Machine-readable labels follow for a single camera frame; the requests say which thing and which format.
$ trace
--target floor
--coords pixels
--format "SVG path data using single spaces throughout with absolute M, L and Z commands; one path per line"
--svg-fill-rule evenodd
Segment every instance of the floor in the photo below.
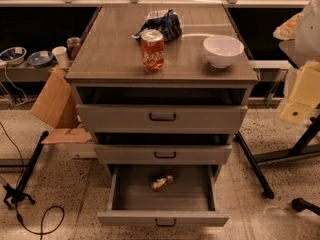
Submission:
M 282 125 L 276 109 L 249 109 L 241 128 L 253 154 L 288 148 L 306 129 Z M 31 115 L 29 108 L 6 110 L 0 107 L 0 122 L 17 144 L 24 158 L 30 157 L 39 136 L 51 128 Z M 19 159 L 18 152 L 0 128 L 0 158 Z M 61 226 L 42 239 L 198 239 L 198 240 L 293 240 L 320 239 L 320 217 L 291 208 L 291 200 L 302 197 L 320 205 L 320 156 L 261 164 L 274 199 L 262 195 L 237 142 L 216 183 L 216 203 L 229 220 L 215 227 L 118 227 L 102 226 L 97 212 L 107 209 L 111 179 L 96 158 L 83 158 L 66 145 L 45 146 L 28 181 L 25 192 L 36 200 L 19 203 L 18 210 L 27 228 L 39 232 L 46 209 L 59 205 L 65 211 Z M 2 168 L 1 176 L 15 187 L 20 169 Z M 0 188 L 0 196 L 5 196 Z M 43 231 L 54 229 L 62 217 L 55 208 L 47 213 Z M 16 211 L 0 202 L 1 239 L 40 239 L 17 221 Z

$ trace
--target gray cabinet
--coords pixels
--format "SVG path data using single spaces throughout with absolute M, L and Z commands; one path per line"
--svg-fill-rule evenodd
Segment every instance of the gray cabinet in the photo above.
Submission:
M 165 65 L 143 70 L 131 38 L 150 11 L 174 8 L 183 35 L 165 44 Z M 236 37 L 222 6 L 105 4 L 66 77 L 77 110 L 112 176 L 104 225 L 223 226 L 215 182 L 231 154 L 256 75 L 243 54 L 226 69 L 207 61 L 207 35 Z M 174 181 L 153 191 L 154 176 Z

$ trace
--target paper cup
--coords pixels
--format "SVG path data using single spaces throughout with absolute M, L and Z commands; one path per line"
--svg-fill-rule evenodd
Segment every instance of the paper cup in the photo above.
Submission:
M 52 53 L 61 68 L 69 67 L 69 58 L 66 47 L 58 46 L 52 50 Z

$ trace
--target drawer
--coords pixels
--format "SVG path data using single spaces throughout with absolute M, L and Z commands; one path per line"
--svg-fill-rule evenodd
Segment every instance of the drawer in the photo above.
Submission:
M 112 177 L 107 211 L 98 219 L 108 226 L 223 226 L 216 211 L 214 166 L 118 165 Z M 153 176 L 170 172 L 174 181 L 153 191 Z
M 90 132 L 236 133 L 246 106 L 78 105 Z
M 225 164 L 231 145 L 95 145 L 101 164 Z

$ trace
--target black handle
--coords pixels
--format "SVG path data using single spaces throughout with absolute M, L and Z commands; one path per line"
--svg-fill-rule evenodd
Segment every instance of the black handle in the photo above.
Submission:
M 159 116 L 159 115 L 154 115 L 152 113 L 149 113 L 149 119 L 151 121 L 165 121 L 165 122 L 172 122 L 175 121 L 177 118 L 176 113 L 173 113 L 170 116 Z
M 177 220 L 173 219 L 173 223 L 172 224 L 159 224 L 158 219 L 156 218 L 155 223 L 156 223 L 157 227 L 162 227 L 162 228 L 164 228 L 164 227 L 174 227 L 177 224 Z
M 165 153 L 165 152 L 157 152 L 155 151 L 154 152 L 154 157 L 155 158 L 160 158 L 160 159 L 173 159 L 173 158 L 176 158 L 177 156 L 177 152 L 168 152 L 168 153 Z

